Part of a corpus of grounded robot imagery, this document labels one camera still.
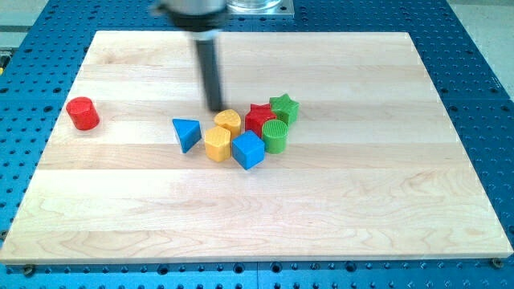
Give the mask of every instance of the plastic block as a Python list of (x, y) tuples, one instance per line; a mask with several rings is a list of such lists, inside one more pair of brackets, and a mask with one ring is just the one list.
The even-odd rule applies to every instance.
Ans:
[(292, 100), (289, 94), (281, 97), (270, 98), (271, 110), (276, 114), (278, 120), (282, 120), (287, 125), (291, 125), (298, 118), (300, 104)]
[(230, 158), (230, 131), (216, 126), (206, 131), (206, 154), (213, 161)]
[(264, 142), (247, 131), (232, 141), (232, 155), (244, 169), (251, 169), (264, 160)]
[(187, 153), (202, 139), (202, 131), (198, 120), (173, 119), (172, 122), (183, 153)]
[(288, 125), (282, 120), (268, 120), (263, 126), (263, 140), (266, 152), (281, 153), (286, 149)]
[(233, 109), (227, 109), (217, 114), (214, 122), (230, 131), (230, 140), (241, 134), (241, 116)]
[(263, 137), (263, 125), (268, 120), (275, 120), (276, 114), (271, 111), (271, 104), (250, 105), (250, 112), (244, 118), (245, 131), (252, 131), (258, 137)]
[(85, 96), (70, 100), (66, 105), (66, 112), (79, 130), (93, 129), (100, 122), (93, 102)]

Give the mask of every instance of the blue triangle block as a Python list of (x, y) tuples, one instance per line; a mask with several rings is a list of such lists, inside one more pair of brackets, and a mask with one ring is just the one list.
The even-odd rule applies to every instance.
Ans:
[(198, 120), (173, 119), (172, 122), (183, 153), (187, 153), (202, 139), (202, 131)]

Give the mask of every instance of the wooden board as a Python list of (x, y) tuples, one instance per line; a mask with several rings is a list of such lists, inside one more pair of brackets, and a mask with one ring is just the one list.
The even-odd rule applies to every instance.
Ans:
[(300, 102), (287, 151), (244, 171), (181, 154), (214, 126), (180, 32), (102, 31), (1, 250), (4, 263), (506, 257), (512, 248), (405, 33), (224, 33), (225, 95)]

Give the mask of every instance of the metal hole grid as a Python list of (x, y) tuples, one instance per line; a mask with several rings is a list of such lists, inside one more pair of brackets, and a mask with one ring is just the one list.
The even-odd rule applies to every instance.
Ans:
[[(50, 0), (0, 77), (0, 230), (9, 228), (97, 30), (174, 30), (149, 0)], [(228, 31), (408, 31), (508, 237), (514, 240), (514, 105), (444, 1), (295, 0), (294, 20), (235, 17)], [(0, 288), (499, 288), (514, 258), (355, 263), (0, 266)]]

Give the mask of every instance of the ribbed green cylinder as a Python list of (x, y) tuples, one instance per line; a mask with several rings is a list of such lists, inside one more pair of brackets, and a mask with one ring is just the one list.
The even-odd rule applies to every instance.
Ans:
[(282, 120), (269, 120), (263, 125), (263, 140), (266, 152), (281, 153), (286, 149), (288, 125)]

